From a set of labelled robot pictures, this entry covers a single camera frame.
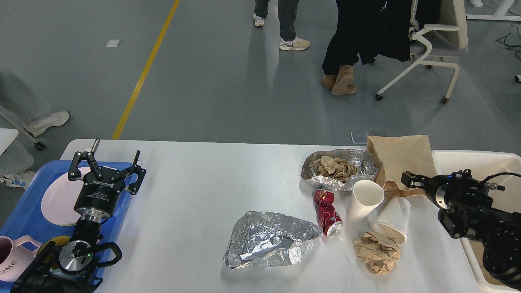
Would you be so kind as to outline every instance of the robotic arm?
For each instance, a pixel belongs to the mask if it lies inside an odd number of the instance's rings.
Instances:
[[[465,237],[485,247],[483,264],[492,277],[521,291],[521,214],[492,208],[489,190],[505,190],[504,186],[472,178],[470,169],[432,178],[409,171],[401,182],[409,188],[425,190],[427,198],[440,211],[438,220],[452,238]]]
[[[124,170],[99,166],[94,153],[100,140],[89,151],[76,152],[69,168],[69,180],[83,180],[74,210],[80,215],[72,237],[64,246],[49,241],[17,279],[11,293],[92,293],[103,279],[94,277],[95,270],[116,264],[122,256],[114,242],[98,244],[101,227],[114,215],[123,190],[134,195],[146,174],[138,163],[137,151],[132,165]],[[82,176],[78,166],[87,161],[90,172]],[[137,174],[135,182],[126,185],[124,179]],[[101,254],[112,250],[115,257],[100,262]]]

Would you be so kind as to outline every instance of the black jacket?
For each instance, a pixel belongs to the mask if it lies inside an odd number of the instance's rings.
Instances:
[[[435,23],[440,17],[441,0],[419,0],[416,9],[416,20],[420,28],[428,23]],[[373,33],[365,34],[367,44],[359,54],[362,64],[377,55],[383,55],[400,61],[410,60],[411,43],[409,27],[412,0],[376,0],[373,11],[354,11],[367,13],[370,20],[368,27]]]

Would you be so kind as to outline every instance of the mug handle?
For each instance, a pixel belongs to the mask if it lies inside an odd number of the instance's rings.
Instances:
[[[42,246],[41,242],[38,242],[38,241],[32,239],[31,236],[29,236],[29,235],[22,236],[13,242],[16,247],[18,247],[26,242],[31,242],[34,246],[37,247],[35,250],[32,251],[32,254],[34,257],[36,256],[36,253],[38,252],[38,249],[40,248],[40,246]]]

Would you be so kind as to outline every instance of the white bin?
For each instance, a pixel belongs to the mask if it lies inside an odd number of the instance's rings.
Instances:
[[[500,172],[521,174],[521,157],[511,153],[481,152],[481,151],[432,151],[432,158],[438,174],[470,169],[472,177],[483,180],[485,177]],[[492,178],[491,182],[505,186],[505,191],[491,190],[489,196],[494,199],[492,207],[509,213],[521,212],[521,178],[502,175]],[[493,279],[482,268],[483,246],[475,241],[461,238],[461,243],[467,254],[474,276],[485,292],[517,292]]]

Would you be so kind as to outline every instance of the sneaker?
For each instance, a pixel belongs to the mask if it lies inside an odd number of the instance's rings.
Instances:
[[[47,128],[52,126],[62,126],[67,120],[69,120],[69,112],[62,111],[51,113],[49,115],[43,116],[38,121],[31,124],[23,124],[23,127],[30,133],[33,134],[34,137],[37,137],[44,133]]]
[[[5,182],[7,187],[23,187],[27,189],[36,173],[32,171],[22,171],[0,177],[0,183]]]
[[[255,26],[261,28],[264,26],[264,18],[257,16],[257,14],[253,14],[253,19],[255,19]]]
[[[309,41],[303,40],[298,36],[295,37],[293,41],[285,41],[283,38],[280,38],[279,49],[283,51],[295,50],[302,51],[309,47]]]

